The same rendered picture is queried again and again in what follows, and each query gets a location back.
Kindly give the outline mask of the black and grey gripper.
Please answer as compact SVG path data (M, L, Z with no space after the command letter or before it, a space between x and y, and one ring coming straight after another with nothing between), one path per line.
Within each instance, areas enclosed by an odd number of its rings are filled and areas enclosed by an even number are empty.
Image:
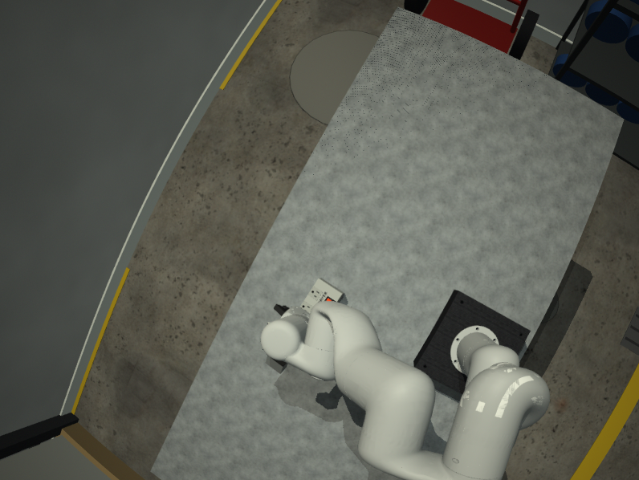
M274 309L282 316L281 318L289 316L289 315L293 315L293 314L294 315L295 314L297 314L297 315L302 314L302 315L306 316L307 318L309 318L309 315L310 315L309 312L305 311L304 309L302 309L301 307L298 307L298 306L294 306L294 307L289 308L287 306L281 306L281 305L275 304Z

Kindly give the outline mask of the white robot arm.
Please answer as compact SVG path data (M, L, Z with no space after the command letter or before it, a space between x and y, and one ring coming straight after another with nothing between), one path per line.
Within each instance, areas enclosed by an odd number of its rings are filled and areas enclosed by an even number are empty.
M450 348L466 386L444 454L438 454L422 449L435 402L433 381L382 352L362 311L319 302L309 318L295 314L270 322L261 345L266 364L279 374L290 364L317 380L336 380L365 411L360 457L403 480L502 480L519 430L540 420L550 403L544 379L520 368L515 351L499 345L487 327L467 327Z

